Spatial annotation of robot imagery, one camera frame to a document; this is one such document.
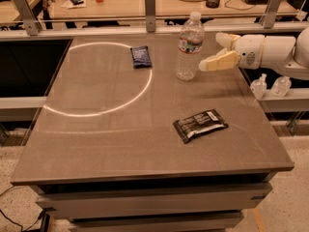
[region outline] bottle label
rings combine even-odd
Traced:
[[[203,42],[194,43],[187,39],[180,38],[178,48],[185,53],[199,53],[202,49]]]

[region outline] white bottle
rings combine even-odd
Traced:
[[[271,87],[271,93],[277,97],[284,97],[291,88],[292,82],[289,77],[281,76],[275,80]]]
[[[263,73],[259,79],[254,80],[250,85],[250,89],[257,100],[260,100],[267,90],[266,78],[267,75]]]
[[[191,80],[198,70],[205,31],[201,14],[192,12],[184,23],[178,44],[176,76],[181,80]]]

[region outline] candy bar wrapper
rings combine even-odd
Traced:
[[[177,120],[173,123],[173,126],[183,143],[188,143],[195,136],[229,127],[215,109],[206,110],[191,117]]]
[[[134,68],[148,68],[153,65],[146,45],[131,47],[130,50]]]

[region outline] small bottle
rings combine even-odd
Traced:
[[[257,100],[260,100],[267,90],[266,78],[267,75],[263,73],[259,79],[254,80],[250,85],[250,89]]]
[[[191,80],[198,70],[205,31],[201,14],[192,12],[180,33],[176,76],[181,80]]]
[[[271,93],[276,97],[284,97],[291,88],[292,82],[289,77],[281,76],[275,80],[271,87]]]

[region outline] power cord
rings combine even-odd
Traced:
[[[253,5],[253,6],[249,7],[249,8],[244,8],[244,9],[240,9],[240,8],[236,8],[236,7],[231,7],[231,6],[228,5],[228,3],[230,3],[231,1],[233,1],[233,0],[228,0],[228,1],[226,1],[225,4],[224,4],[224,6],[225,6],[226,8],[234,9],[234,10],[238,10],[238,11],[246,11],[246,10],[250,10],[250,9],[252,9],[252,8],[255,7],[255,5]]]
[[[0,194],[0,197],[2,197],[5,193],[7,193],[8,191],[10,191],[10,190],[13,189],[13,188],[15,188],[15,187],[7,188],[5,191],[3,191],[3,192]],[[20,227],[20,232],[29,231],[29,229],[31,229],[40,219],[42,219],[42,218],[45,216],[46,211],[47,211],[47,209],[43,209],[43,210],[40,212],[40,214],[39,214],[37,220],[36,220],[30,227],[28,227],[27,229],[23,230],[23,226],[22,226],[21,224],[19,224],[18,222],[15,222],[15,221],[13,221],[13,220],[11,220],[9,217],[7,217],[7,216],[3,213],[3,211],[0,209],[0,213],[1,213],[1,215],[3,216],[3,218],[5,218],[5,219],[8,220],[10,223],[12,223],[12,224],[14,224],[14,225],[16,225],[16,226],[19,226],[19,227]]]

